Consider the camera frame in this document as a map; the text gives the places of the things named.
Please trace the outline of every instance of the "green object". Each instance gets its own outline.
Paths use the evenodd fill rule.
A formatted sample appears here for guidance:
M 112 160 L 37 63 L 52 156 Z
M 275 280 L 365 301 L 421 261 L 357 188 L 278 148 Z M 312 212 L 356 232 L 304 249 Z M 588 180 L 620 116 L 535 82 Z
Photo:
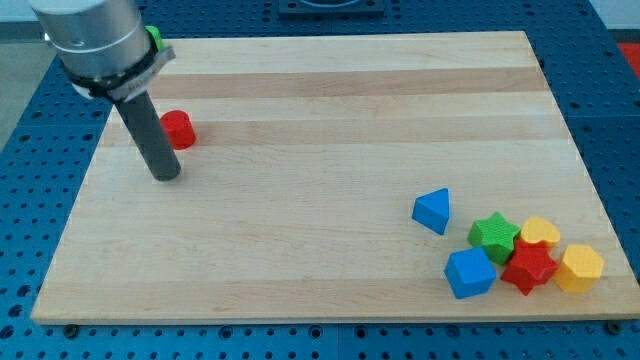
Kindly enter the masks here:
M 474 247 L 483 247 L 491 261 L 504 265 L 513 253 L 513 241 L 518 232 L 518 226 L 496 211 L 488 219 L 474 221 L 467 240 Z
M 158 51 L 162 51 L 164 49 L 164 43 L 162 42 L 162 36 L 160 35 L 160 30 L 157 27 L 152 25 L 145 26 L 145 29 L 153 36 L 153 40 L 156 43 L 156 48 Z

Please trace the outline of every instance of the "blue metal table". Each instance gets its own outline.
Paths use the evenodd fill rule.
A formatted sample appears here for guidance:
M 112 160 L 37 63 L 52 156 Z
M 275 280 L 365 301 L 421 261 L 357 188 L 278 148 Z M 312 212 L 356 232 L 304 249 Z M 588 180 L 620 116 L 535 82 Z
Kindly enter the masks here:
M 138 4 L 167 38 L 526 31 L 640 275 L 640 83 L 587 0 L 387 0 L 383 17 L 291 19 L 273 0 Z M 640 321 L 40 327 L 29 313 L 109 111 L 55 60 L 0 155 L 0 359 L 640 358 Z

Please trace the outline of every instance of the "wooden board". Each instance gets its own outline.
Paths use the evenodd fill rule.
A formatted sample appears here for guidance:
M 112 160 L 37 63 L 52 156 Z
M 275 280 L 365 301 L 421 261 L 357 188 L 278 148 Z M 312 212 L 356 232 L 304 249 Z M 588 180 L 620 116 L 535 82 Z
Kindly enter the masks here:
M 152 180 L 117 114 L 32 317 L 65 324 L 637 317 L 640 290 L 521 32 L 175 40 L 160 113 L 191 114 Z M 410 219 L 448 187 L 446 236 Z M 586 294 L 497 281 L 456 300 L 448 255 L 495 210 L 607 261 Z

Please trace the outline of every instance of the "blue pyramid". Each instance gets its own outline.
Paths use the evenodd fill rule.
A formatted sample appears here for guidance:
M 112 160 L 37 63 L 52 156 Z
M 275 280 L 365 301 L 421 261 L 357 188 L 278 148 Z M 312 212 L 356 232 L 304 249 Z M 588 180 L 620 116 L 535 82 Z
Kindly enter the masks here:
M 417 198 L 411 218 L 444 235 L 449 222 L 449 189 L 440 189 Z

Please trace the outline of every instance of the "yellow pentagon block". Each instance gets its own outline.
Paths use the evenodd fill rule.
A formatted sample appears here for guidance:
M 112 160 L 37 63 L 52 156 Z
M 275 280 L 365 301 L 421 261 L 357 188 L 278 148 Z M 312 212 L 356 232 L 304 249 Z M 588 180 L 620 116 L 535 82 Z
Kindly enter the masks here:
M 560 231 L 549 221 L 532 216 L 522 225 L 519 238 L 528 244 L 542 242 L 547 248 L 552 249 L 560 241 Z
M 603 268 L 604 259 L 591 246 L 569 245 L 553 280 L 563 291 L 586 292 L 600 279 Z

